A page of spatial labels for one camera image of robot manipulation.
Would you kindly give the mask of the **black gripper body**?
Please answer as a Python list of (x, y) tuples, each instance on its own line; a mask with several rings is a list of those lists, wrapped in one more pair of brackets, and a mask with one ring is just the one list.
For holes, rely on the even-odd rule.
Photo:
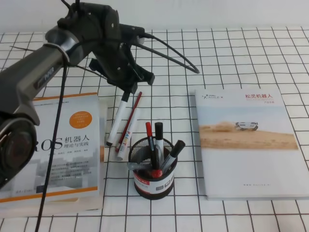
[(98, 72), (107, 82), (124, 92), (135, 93), (143, 75), (133, 59), (131, 43), (122, 36), (119, 15), (111, 6), (75, 2), (65, 18), (57, 22), (59, 29), (77, 39), (66, 50), (72, 65), (90, 53), (96, 57)]

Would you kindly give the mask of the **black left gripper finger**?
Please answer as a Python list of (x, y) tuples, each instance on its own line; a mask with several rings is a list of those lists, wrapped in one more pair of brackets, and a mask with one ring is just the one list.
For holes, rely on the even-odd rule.
[(136, 80), (137, 82), (146, 82), (148, 85), (152, 85), (154, 80), (155, 80), (155, 75), (144, 69), (143, 67), (136, 65), (135, 67), (135, 72), (136, 72)]

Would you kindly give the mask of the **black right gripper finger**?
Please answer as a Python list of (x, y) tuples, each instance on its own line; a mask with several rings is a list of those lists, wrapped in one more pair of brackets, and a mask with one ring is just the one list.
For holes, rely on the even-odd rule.
[(94, 71), (94, 72), (101, 72), (101, 67), (99, 62), (97, 61), (97, 59), (91, 59), (90, 63), (89, 63), (89, 68)]

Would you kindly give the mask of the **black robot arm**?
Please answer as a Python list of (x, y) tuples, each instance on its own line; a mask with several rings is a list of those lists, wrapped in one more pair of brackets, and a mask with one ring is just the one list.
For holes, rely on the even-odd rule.
[(145, 35), (142, 27), (121, 24), (111, 6), (76, 1), (47, 31), (46, 43), (0, 74), (0, 184), (6, 185), (30, 161), (37, 142), (39, 116), (33, 99), (59, 70), (78, 65), (90, 53), (91, 69), (107, 82), (135, 93), (154, 75), (139, 66), (131, 46)]

